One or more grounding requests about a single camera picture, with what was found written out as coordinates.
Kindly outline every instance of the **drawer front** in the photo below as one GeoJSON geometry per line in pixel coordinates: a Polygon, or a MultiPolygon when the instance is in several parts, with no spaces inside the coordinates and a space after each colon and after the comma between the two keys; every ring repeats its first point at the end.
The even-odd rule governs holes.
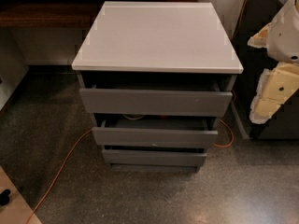
{"type": "Polygon", "coordinates": [[[230,92],[80,89],[88,113],[222,117],[230,92]]]}
{"type": "Polygon", "coordinates": [[[209,148],[217,134],[217,131],[93,128],[95,141],[101,146],[209,148]]]}
{"type": "Polygon", "coordinates": [[[202,166],[206,153],[102,150],[106,163],[161,166],[202,166]]]}

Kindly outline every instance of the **white panel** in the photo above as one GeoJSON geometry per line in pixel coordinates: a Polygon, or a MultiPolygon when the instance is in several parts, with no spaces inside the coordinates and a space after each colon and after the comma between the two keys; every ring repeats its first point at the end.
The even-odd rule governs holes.
{"type": "Polygon", "coordinates": [[[0,110],[25,76],[28,67],[11,32],[0,28],[0,110]]]}
{"type": "Polygon", "coordinates": [[[242,73],[210,3],[105,2],[75,70],[242,73]]]}

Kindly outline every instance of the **drawer gap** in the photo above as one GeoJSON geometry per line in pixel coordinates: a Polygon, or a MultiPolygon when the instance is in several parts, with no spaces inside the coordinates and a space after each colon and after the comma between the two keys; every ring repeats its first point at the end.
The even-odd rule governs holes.
{"type": "Polygon", "coordinates": [[[173,153],[206,153],[204,148],[104,146],[105,150],[159,151],[173,153]]]}
{"type": "Polygon", "coordinates": [[[129,120],[123,115],[99,115],[95,118],[99,127],[103,128],[132,128],[132,129],[160,129],[160,130],[185,130],[208,131],[207,124],[213,118],[194,117],[163,117],[144,116],[139,120],[129,120]]]}
{"type": "Polygon", "coordinates": [[[198,166],[158,166],[158,165],[133,165],[133,164],[119,164],[110,163],[113,171],[128,171],[128,172],[184,172],[195,173],[198,172],[198,166]]]}
{"type": "Polygon", "coordinates": [[[221,91],[231,75],[82,71],[85,87],[118,90],[221,91]]]}

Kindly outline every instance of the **gray wall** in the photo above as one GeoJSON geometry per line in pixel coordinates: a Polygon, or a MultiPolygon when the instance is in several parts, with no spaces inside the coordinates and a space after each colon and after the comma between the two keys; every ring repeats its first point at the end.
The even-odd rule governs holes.
{"type": "Polygon", "coordinates": [[[15,91],[28,67],[7,28],[0,28],[0,110],[15,91]]]}
{"type": "MultiPolygon", "coordinates": [[[[228,36],[235,29],[244,0],[199,0],[211,2],[228,36]]],[[[74,47],[81,42],[79,29],[12,29],[28,64],[71,64],[74,47]]]]}

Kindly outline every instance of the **nightstand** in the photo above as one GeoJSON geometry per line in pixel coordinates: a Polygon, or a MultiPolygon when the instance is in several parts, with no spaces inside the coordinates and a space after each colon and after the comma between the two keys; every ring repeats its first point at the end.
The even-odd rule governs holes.
{"type": "Polygon", "coordinates": [[[199,170],[243,71],[212,4],[168,2],[105,2],[72,67],[119,170],[199,170]]]}

